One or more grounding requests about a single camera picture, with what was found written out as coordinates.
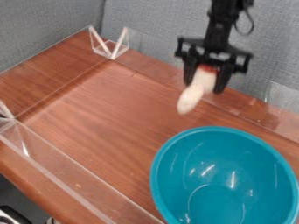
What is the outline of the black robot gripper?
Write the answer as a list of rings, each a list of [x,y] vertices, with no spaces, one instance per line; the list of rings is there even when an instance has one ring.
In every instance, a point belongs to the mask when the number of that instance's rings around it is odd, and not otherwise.
[[[252,53],[236,48],[231,44],[221,47],[204,45],[203,38],[177,38],[177,48],[175,56],[183,61],[183,81],[187,86],[192,83],[192,78],[199,64],[220,67],[213,93],[220,94],[228,85],[231,75],[246,73]]]

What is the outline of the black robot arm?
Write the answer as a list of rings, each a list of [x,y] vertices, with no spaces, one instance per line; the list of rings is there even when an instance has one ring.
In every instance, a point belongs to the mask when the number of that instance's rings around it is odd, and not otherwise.
[[[177,38],[173,55],[183,61],[185,86],[192,84],[195,70],[199,66],[216,69],[216,85],[212,88],[215,94],[224,91],[235,73],[244,74],[248,71],[248,63],[254,55],[229,43],[229,33],[232,28],[238,29],[240,12],[246,13],[251,22],[246,35],[254,31],[255,22],[248,13],[248,8],[252,6],[254,0],[211,0],[209,22],[204,38]]]

